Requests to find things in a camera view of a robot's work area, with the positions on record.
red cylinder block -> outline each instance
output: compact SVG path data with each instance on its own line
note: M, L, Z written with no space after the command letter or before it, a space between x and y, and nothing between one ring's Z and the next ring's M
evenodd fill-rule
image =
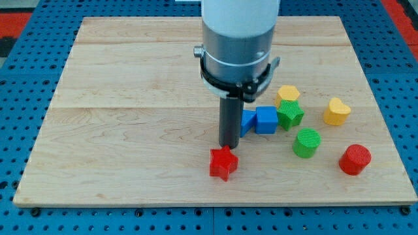
M349 146L340 159L340 168L346 174L356 176L370 163L372 155L360 144Z

green star block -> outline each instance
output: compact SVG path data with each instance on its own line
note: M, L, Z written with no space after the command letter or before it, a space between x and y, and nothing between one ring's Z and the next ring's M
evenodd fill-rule
M310 158L315 154L321 143L319 133L311 128L304 128L298 132L293 142L293 152L302 158Z
M291 127L300 125L304 114L305 112L299 107L298 101L281 100L280 108L277 110L279 125L289 131Z

blue cube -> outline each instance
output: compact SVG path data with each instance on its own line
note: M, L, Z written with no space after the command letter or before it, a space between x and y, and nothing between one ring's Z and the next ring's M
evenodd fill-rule
M255 126L256 117L255 111L251 110L243 110L242 111L242 119L241 119L241 135L240 137L244 137L246 133Z
M257 121L255 132L257 134L274 134L279 123L275 106L262 106L255 109Z

wooden board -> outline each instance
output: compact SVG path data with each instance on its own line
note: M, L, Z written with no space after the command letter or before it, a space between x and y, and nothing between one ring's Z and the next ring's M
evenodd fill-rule
M300 127L248 133L238 170L209 177L218 148L219 99L202 84L193 46L200 18L85 18L14 197L21 207L356 206L412 204L417 196L338 17L280 17L272 105L296 85ZM352 107L325 125L331 97ZM303 127L322 144L311 159L291 149ZM360 143L373 160L360 176L338 167Z

yellow heart block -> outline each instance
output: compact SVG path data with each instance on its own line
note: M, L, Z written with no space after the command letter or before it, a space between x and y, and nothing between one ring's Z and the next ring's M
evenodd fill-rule
M329 101L328 108L324 112L324 122L328 125L343 125L350 113L351 108L334 97Z
M281 100L285 101L296 101L299 98L299 91L295 86L283 85L279 88L276 95L274 105L276 108L280 107Z

